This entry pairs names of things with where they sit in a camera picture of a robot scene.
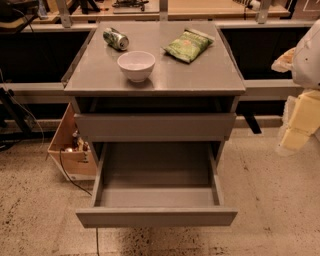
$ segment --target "aluminum can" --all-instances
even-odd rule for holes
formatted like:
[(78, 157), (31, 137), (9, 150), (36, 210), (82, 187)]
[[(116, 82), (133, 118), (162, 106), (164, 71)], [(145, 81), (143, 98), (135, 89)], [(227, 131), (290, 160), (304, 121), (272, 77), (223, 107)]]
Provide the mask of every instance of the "aluminum can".
[(108, 43), (108, 45), (116, 50), (124, 51), (129, 45), (128, 37), (124, 34), (121, 34), (114, 28), (106, 28), (103, 31), (103, 38)]

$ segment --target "snack bag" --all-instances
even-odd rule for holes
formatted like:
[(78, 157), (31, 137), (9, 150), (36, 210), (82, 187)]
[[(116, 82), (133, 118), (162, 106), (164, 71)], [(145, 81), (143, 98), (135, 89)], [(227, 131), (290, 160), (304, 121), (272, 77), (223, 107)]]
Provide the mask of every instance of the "snack bag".
[(164, 50), (179, 60), (191, 63), (213, 42), (214, 37), (195, 29), (186, 28), (183, 34)]

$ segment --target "cardboard box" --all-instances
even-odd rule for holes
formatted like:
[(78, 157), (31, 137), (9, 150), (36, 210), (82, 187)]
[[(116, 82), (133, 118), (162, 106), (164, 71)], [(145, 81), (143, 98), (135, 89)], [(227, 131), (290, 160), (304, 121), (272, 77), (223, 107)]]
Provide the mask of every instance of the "cardboard box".
[(94, 180), (97, 165), (90, 150), (83, 152), (64, 151), (64, 149), (72, 147), (72, 134), (76, 130), (77, 127), (74, 120), (74, 110), (72, 105), (69, 104), (51, 141), (48, 153), (66, 179), (68, 178), (65, 175), (63, 168), (72, 180)]

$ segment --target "yellow object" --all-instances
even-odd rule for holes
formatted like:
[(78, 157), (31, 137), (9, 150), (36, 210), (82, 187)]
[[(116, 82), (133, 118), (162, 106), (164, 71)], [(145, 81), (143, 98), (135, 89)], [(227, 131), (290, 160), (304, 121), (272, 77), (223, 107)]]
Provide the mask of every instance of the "yellow object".
[(302, 93), (288, 123), (280, 147), (298, 151), (320, 127), (320, 91)]

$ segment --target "gray cabinet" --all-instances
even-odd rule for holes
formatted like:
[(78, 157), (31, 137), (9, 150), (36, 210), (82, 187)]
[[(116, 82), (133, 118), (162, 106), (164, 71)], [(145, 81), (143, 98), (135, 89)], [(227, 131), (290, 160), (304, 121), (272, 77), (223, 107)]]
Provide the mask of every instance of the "gray cabinet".
[[(116, 65), (105, 27), (127, 34), (128, 50), (155, 55), (142, 84)], [(161, 51), (193, 27), (215, 36), (190, 65)], [(245, 89), (212, 22), (100, 23), (70, 78), (75, 120), (98, 163), (92, 203), (76, 214), (84, 227), (230, 225), (217, 165)]]

